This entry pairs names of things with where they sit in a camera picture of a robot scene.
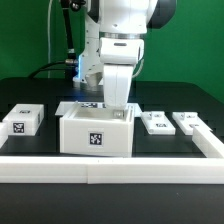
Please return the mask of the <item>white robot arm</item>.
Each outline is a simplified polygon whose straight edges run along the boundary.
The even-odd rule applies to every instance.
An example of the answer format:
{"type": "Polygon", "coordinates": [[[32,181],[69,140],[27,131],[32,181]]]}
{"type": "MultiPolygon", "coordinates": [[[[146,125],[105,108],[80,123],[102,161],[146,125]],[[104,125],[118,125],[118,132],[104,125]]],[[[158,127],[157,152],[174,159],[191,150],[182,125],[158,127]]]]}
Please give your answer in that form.
{"type": "Polygon", "coordinates": [[[159,29],[174,16],[177,0],[59,0],[65,23],[73,84],[103,91],[105,106],[123,111],[131,80],[143,66],[148,29],[159,29]],[[75,53],[69,13],[84,11],[85,48],[75,53]]]}

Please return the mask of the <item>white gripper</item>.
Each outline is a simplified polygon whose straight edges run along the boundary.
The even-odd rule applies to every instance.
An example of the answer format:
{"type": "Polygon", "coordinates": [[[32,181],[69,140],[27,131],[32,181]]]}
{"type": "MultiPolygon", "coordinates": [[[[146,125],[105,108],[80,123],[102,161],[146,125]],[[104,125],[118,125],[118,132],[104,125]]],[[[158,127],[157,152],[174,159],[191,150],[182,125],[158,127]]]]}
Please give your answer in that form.
{"type": "Polygon", "coordinates": [[[126,107],[133,67],[129,65],[103,66],[104,102],[107,108],[124,109],[126,107]]]}

